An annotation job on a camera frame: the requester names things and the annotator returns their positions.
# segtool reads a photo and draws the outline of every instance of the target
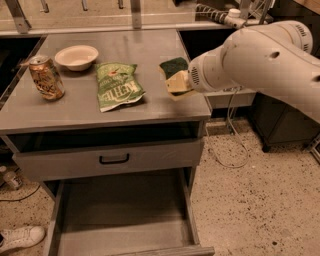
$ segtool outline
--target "shoe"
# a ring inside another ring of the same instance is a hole
[[[0,253],[15,248],[31,247],[39,242],[45,236],[45,230],[40,226],[27,226],[14,230],[4,229],[1,230],[3,236],[3,243],[0,246]]]

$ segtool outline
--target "white bowl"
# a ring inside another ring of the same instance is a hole
[[[75,45],[58,52],[55,60],[59,65],[72,71],[83,71],[89,68],[98,57],[97,49],[88,45]]]

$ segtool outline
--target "bottle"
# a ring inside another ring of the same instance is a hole
[[[22,186],[22,180],[17,176],[14,171],[7,170],[7,167],[0,166],[0,173],[3,175],[3,179],[12,189],[19,189]]]

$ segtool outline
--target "open drawer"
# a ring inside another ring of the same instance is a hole
[[[16,153],[31,180],[63,180],[199,164],[202,139]]]
[[[61,182],[44,255],[213,255],[202,248],[183,169]]]

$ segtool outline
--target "gray countertop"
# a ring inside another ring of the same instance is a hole
[[[137,64],[135,77],[146,94],[130,106],[101,113],[98,85],[92,66],[83,72],[68,71],[56,64],[66,94],[47,102],[26,70],[0,112],[0,134],[84,129],[175,121],[205,120],[210,110],[203,95],[175,102],[169,98],[158,65],[175,57],[187,59],[174,29],[49,35],[39,54],[50,56],[72,45],[91,45],[99,51],[97,63]]]

